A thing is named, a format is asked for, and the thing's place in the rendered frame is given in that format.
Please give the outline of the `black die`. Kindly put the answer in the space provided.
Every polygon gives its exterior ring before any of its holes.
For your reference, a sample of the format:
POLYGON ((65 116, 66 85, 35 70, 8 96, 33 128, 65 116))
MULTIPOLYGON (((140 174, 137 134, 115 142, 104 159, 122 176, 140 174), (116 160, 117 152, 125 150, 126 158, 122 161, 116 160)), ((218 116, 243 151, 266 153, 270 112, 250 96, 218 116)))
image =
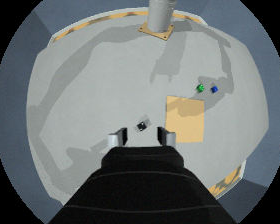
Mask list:
POLYGON ((146 129, 146 125, 144 124, 144 122, 141 122, 140 124, 137 125, 137 127, 139 128, 140 131, 143 131, 144 129, 146 129))

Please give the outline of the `tan square mat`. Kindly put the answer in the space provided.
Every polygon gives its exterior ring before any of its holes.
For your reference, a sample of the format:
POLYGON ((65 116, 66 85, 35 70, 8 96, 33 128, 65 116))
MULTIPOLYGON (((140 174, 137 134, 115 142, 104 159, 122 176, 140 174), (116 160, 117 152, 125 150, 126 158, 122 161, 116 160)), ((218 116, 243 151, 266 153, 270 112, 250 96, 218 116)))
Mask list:
POLYGON ((165 129, 176 143, 203 142, 204 101, 167 96, 165 129))

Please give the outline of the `green die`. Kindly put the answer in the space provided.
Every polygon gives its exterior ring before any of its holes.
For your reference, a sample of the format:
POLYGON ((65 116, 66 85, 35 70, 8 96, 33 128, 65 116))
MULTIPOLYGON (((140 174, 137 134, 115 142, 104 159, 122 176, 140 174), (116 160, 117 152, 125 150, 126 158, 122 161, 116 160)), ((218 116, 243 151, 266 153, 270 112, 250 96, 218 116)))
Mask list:
POLYGON ((201 92, 203 92, 204 87, 200 84, 200 85, 198 85, 198 87, 196 88, 196 90, 197 90, 199 93, 201 93, 201 92))

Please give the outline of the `blue die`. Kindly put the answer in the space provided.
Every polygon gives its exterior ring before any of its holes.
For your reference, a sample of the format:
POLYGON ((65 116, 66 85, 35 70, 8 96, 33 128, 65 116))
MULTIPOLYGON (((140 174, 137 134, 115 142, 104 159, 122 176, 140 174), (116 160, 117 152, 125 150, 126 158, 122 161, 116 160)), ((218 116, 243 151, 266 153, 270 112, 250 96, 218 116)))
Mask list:
POLYGON ((218 91, 218 89, 217 89, 217 87, 216 87, 216 86, 212 87, 212 88, 211 88, 211 90, 212 90, 212 92, 213 92, 213 93, 215 93, 215 92, 217 92, 217 91, 218 91))

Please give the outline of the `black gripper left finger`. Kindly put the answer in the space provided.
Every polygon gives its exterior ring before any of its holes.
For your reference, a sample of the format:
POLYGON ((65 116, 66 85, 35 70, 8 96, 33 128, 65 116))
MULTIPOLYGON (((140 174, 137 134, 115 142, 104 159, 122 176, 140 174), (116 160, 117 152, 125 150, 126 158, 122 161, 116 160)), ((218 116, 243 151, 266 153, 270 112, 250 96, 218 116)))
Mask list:
POLYGON ((126 144, 127 138, 127 128, 121 128, 114 134, 108 135, 109 150, 113 147, 122 147, 126 144))

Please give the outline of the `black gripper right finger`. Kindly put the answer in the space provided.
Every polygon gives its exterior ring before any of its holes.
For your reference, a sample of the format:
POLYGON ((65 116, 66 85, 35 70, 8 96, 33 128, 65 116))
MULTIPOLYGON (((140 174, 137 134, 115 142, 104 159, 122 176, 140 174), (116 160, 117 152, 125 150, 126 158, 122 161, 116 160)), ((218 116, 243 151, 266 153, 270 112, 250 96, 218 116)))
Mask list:
POLYGON ((157 140, 160 145, 172 146, 176 149, 176 133, 169 132, 163 127, 157 127, 157 140))

